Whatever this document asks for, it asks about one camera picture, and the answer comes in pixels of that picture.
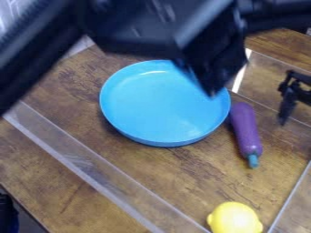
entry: wooden table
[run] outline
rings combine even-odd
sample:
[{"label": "wooden table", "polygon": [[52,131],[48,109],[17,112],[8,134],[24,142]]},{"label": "wooden table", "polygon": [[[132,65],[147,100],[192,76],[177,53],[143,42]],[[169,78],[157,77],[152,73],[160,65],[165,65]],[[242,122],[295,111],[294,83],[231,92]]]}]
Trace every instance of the wooden table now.
[{"label": "wooden table", "polygon": [[[306,35],[282,29],[250,38],[247,45],[311,70]],[[105,55],[93,46],[59,63],[24,101],[202,225],[216,205],[235,200],[254,207],[268,228],[308,161],[308,127],[295,120],[278,126],[271,110],[276,93],[264,92],[263,103],[232,94],[234,102],[250,102],[256,111],[264,144],[259,169],[247,169],[226,126],[188,147],[164,149],[133,143],[103,120],[97,95],[109,75],[136,61]],[[279,82],[283,76],[270,78]],[[246,83],[243,95],[262,95],[268,83],[258,90]],[[308,116],[308,108],[299,108],[295,118],[308,124]],[[148,232],[4,120],[0,154],[1,185],[48,231]]]}]

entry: lemon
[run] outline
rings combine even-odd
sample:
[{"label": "lemon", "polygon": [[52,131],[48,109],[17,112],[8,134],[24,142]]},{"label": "lemon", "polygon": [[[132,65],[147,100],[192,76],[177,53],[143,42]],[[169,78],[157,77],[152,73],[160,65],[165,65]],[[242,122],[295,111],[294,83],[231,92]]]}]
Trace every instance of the lemon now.
[{"label": "lemon", "polygon": [[212,233],[262,233],[264,229],[254,210],[238,202],[222,203],[207,221]]}]

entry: blue plate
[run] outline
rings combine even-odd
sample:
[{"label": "blue plate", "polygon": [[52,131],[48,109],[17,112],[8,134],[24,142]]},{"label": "blue plate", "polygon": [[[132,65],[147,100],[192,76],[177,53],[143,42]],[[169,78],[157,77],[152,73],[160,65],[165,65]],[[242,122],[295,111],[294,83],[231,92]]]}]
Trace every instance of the blue plate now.
[{"label": "blue plate", "polygon": [[100,105],[125,137],[149,146],[179,147],[216,129],[231,101],[227,89],[208,97],[189,74],[156,60],[127,66],[109,77]]}]

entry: yellow lemon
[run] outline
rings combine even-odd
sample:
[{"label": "yellow lemon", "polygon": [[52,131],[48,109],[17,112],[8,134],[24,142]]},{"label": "yellow lemon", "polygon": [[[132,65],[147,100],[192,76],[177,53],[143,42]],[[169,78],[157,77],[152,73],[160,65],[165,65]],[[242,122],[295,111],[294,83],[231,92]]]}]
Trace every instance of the yellow lemon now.
[{"label": "yellow lemon", "polygon": [[212,233],[262,233],[264,229],[254,210],[238,202],[222,203],[207,221]]}]

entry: purple eggplant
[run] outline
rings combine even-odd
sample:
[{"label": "purple eggplant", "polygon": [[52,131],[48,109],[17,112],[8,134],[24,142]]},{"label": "purple eggplant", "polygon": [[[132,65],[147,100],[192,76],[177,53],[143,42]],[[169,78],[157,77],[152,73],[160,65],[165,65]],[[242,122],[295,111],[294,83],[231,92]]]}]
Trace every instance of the purple eggplant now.
[{"label": "purple eggplant", "polygon": [[250,161],[250,167],[256,168],[259,166],[259,156],[263,153],[263,146],[251,105],[243,102],[234,104],[230,120],[236,133],[240,154]]}]

